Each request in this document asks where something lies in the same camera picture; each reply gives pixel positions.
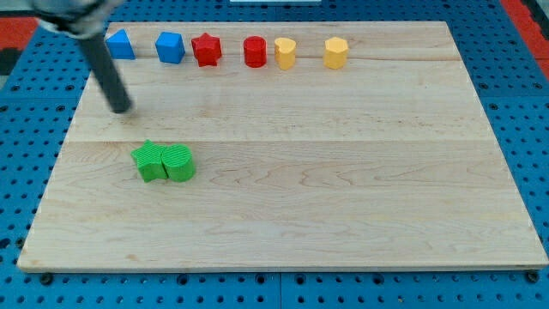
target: yellow block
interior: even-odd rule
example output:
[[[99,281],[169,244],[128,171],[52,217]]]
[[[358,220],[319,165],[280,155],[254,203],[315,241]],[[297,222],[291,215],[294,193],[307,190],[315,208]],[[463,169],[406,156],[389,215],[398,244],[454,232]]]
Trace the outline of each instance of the yellow block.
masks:
[[[342,68],[347,62],[349,45],[347,41],[338,37],[327,39],[324,50],[324,65],[331,69]]]
[[[282,70],[288,70],[295,64],[296,45],[289,38],[278,38],[274,41],[274,59]]]

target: blue pegboard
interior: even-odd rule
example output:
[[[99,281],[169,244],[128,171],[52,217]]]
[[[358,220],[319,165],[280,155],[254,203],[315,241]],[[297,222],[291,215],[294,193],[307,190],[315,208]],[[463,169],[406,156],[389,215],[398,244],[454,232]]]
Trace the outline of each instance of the blue pegboard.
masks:
[[[128,0],[110,21],[447,21],[512,175],[549,249],[549,83],[497,0]],[[540,273],[27,275],[16,267],[89,69],[72,39],[38,30],[0,92],[0,307],[531,307]]]

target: red star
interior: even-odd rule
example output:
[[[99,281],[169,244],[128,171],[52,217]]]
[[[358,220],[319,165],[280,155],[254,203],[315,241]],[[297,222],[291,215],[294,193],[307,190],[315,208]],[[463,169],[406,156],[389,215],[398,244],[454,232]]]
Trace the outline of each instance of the red star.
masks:
[[[198,60],[198,66],[217,66],[217,60],[221,58],[220,38],[204,33],[200,37],[192,39],[190,43],[195,58]]]

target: wood grain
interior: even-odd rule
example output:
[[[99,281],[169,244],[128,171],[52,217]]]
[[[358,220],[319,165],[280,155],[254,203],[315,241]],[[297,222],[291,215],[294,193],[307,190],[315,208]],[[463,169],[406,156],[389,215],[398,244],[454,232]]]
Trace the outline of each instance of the wood grain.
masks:
[[[136,109],[81,98],[18,265],[42,272],[512,270],[548,264],[443,22],[122,23]],[[161,64],[161,31],[219,35]],[[298,41],[289,71],[241,42]],[[349,62],[322,66],[323,41]],[[129,153],[190,146],[196,176],[144,184]]]

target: toy block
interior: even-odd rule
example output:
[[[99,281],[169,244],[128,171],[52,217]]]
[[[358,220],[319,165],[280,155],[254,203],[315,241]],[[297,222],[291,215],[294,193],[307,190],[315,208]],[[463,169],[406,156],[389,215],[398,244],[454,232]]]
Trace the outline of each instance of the toy block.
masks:
[[[156,40],[156,52],[163,63],[180,64],[185,55],[183,39],[179,33],[163,32]]]
[[[295,65],[296,42],[293,39],[278,38],[274,41],[274,60],[282,70]]]
[[[267,63],[267,42],[259,36],[244,40],[244,62],[251,68],[261,68]]]
[[[338,37],[327,39],[325,42],[324,65],[328,68],[337,70],[342,68],[347,62],[349,45],[347,41]]]
[[[131,152],[131,157],[145,182],[168,178],[162,164],[162,154],[165,150],[166,146],[160,146],[147,140],[140,148]]]
[[[195,174],[192,153],[183,144],[174,144],[168,147],[162,154],[162,164],[164,164],[168,178],[176,182],[187,181]]]
[[[134,50],[131,48],[128,34],[124,29],[118,30],[118,32],[107,39],[106,46],[108,47],[113,59],[134,60],[136,58]]]
[[[190,43],[195,58],[198,60],[198,66],[217,66],[217,60],[222,56],[220,38],[204,33],[200,37],[192,39]]]

